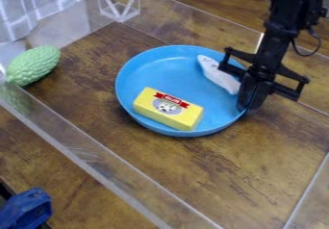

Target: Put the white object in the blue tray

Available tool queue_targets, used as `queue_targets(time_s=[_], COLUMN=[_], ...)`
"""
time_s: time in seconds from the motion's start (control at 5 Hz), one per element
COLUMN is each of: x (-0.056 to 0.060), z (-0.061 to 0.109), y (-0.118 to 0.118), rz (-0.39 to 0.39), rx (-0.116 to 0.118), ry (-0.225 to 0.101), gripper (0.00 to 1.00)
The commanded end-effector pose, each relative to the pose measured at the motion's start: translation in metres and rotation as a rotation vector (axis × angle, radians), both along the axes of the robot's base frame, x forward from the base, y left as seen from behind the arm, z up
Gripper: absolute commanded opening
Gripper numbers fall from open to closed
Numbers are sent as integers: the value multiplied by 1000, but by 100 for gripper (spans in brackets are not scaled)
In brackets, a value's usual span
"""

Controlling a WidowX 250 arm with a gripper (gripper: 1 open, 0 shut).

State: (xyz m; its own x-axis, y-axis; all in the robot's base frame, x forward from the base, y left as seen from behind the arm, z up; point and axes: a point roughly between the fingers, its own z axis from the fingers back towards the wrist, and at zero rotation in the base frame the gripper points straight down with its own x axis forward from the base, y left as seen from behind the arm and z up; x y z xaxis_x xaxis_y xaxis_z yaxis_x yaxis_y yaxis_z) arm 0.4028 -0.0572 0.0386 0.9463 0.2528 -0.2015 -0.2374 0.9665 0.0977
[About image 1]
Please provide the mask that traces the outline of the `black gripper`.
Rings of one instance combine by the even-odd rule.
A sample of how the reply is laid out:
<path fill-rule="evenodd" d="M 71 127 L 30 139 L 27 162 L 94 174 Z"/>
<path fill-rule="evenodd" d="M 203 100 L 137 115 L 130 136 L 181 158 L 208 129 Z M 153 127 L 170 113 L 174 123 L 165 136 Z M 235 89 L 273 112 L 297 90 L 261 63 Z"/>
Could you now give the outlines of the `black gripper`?
<path fill-rule="evenodd" d="M 269 94 L 277 93 L 284 97 L 297 100 L 305 84 L 311 82 L 307 76 L 292 71 L 284 64 L 283 58 L 288 46 L 299 37 L 296 28 L 287 28 L 276 21 L 265 21 L 265 35 L 255 54 L 225 48 L 225 56 L 219 69 L 240 78 L 241 88 L 239 93 L 237 108 L 253 115 Z M 296 89 L 276 82 L 281 75 L 299 82 Z"/>

